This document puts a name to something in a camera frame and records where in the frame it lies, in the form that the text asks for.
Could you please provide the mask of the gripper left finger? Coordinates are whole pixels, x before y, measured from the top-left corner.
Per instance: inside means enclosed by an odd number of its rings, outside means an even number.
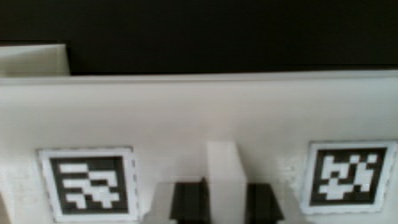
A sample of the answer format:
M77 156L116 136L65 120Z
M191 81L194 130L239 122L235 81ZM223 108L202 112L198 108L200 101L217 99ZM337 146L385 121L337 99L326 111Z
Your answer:
M207 179L177 183L170 219L177 224L212 224Z

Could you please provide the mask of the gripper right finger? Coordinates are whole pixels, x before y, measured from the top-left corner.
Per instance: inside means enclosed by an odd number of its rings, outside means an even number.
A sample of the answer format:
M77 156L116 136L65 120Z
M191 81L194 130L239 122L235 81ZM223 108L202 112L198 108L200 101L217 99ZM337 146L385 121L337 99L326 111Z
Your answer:
M278 224L285 215L273 186L267 183L248 185L246 224Z

